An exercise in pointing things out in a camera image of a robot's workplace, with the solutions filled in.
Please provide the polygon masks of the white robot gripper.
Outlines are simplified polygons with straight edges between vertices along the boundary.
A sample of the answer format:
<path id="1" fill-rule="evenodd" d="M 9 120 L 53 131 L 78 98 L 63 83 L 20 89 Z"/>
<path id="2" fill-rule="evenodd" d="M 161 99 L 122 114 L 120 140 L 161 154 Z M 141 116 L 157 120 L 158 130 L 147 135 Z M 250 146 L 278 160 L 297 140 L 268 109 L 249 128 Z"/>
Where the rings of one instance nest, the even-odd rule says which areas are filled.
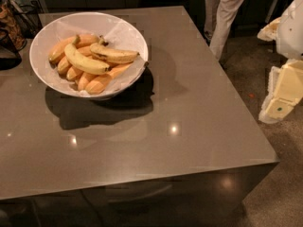
<path id="1" fill-rule="evenodd" d="M 257 37 L 270 42 L 276 40 L 276 51 L 294 59 L 280 68 L 271 68 L 268 95 L 265 97 L 258 120 L 266 124 L 282 121 L 303 98 L 303 0 L 294 0 L 271 23 L 262 28 Z"/>

